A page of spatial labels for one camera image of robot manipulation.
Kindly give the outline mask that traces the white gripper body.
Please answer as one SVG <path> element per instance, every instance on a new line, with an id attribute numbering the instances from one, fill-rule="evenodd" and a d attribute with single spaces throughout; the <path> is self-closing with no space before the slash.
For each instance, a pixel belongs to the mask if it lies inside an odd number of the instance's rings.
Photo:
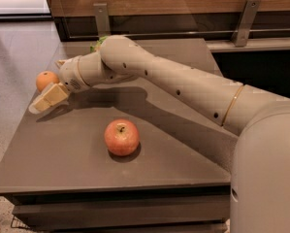
<path id="1" fill-rule="evenodd" d="M 76 56 L 66 60 L 65 64 L 59 68 L 59 80 L 67 87 L 70 92 L 78 93 L 89 89 L 80 74 L 80 57 Z"/>

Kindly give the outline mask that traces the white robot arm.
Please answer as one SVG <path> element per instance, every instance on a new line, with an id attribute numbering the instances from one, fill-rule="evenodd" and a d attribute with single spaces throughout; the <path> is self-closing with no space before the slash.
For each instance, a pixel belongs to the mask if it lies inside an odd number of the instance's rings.
<path id="1" fill-rule="evenodd" d="M 58 82 L 41 88 L 30 113 L 50 112 L 98 84 L 142 78 L 237 136 L 231 233 L 290 233 L 289 98 L 158 56 L 122 35 L 58 66 Z"/>

